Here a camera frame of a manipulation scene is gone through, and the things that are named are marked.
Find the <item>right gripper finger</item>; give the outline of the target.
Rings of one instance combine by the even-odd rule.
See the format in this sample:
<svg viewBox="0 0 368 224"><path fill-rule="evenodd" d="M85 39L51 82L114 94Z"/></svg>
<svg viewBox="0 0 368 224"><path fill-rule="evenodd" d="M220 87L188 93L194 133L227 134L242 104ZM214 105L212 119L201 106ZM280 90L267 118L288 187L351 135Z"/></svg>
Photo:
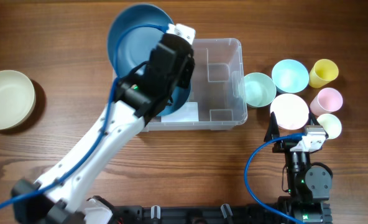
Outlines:
<svg viewBox="0 0 368 224"><path fill-rule="evenodd" d="M277 118L274 112L270 114L269 126L267 128L267 132L265 134L264 141L268 142L273 139L279 138L280 132L278 128Z"/></svg>
<svg viewBox="0 0 368 224"><path fill-rule="evenodd" d="M308 114L308 133L312 135L324 136L326 139L329 137L329 134L317 121L316 116L312 112L309 112Z"/></svg>

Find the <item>dark blue bowl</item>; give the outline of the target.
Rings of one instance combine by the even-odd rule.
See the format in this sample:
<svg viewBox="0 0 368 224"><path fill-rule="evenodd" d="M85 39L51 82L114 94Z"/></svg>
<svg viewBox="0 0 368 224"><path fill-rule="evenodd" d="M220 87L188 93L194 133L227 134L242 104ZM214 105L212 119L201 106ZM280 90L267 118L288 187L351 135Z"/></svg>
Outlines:
<svg viewBox="0 0 368 224"><path fill-rule="evenodd" d="M191 93L191 85L188 88L176 86L172 93L173 102L169 101L169 105L165 107L157 116L166 116L179 110L189 99Z"/></svg>
<svg viewBox="0 0 368 224"><path fill-rule="evenodd" d="M152 4L135 4L118 14L111 25L107 38L107 53L110 63L120 77L126 76L134 67L149 59L151 50L158 44L163 32L144 24L167 27L171 17Z"/></svg>

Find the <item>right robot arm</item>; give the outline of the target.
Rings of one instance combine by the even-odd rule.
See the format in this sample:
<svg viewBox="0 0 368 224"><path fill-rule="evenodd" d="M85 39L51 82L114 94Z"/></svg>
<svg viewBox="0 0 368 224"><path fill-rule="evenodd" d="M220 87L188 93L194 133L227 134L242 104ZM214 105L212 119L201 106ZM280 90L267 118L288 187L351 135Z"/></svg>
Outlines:
<svg viewBox="0 0 368 224"><path fill-rule="evenodd" d="M276 208L303 223L332 223L330 197L333 172L321 162L311 162L310 155L322 150L328 133L310 113L299 137L279 140L275 113L270 114L264 141L274 140L273 153L285 155L283 171L287 173L288 197L279 197Z"/></svg>

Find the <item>cream plastic bowl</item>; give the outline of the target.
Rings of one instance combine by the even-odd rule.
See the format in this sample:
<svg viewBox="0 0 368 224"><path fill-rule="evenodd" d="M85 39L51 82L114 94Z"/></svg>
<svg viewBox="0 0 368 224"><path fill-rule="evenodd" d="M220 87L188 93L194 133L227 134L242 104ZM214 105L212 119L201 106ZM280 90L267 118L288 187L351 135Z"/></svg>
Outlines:
<svg viewBox="0 0 368 224"><path fill-rule="evenodd" d="M0 130L15 128L26 121L36 99L30 78L15 70L0 71Z"/></svg>

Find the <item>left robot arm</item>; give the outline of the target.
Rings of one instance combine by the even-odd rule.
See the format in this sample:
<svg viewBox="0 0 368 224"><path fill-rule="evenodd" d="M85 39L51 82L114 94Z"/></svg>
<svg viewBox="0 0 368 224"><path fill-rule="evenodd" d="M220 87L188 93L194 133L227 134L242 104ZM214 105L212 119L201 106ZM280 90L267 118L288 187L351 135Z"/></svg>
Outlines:
<svg viewBox="0 0 368 224"><path fill-rule="evenodd" d="M109 161L172 99L188 88L195 66L194 31L167 31L150 58L117 77L108 103L91 129L53 168L34 183L22 179L11 190L18 223L110 223L112 209L86 199Z"/></svg>

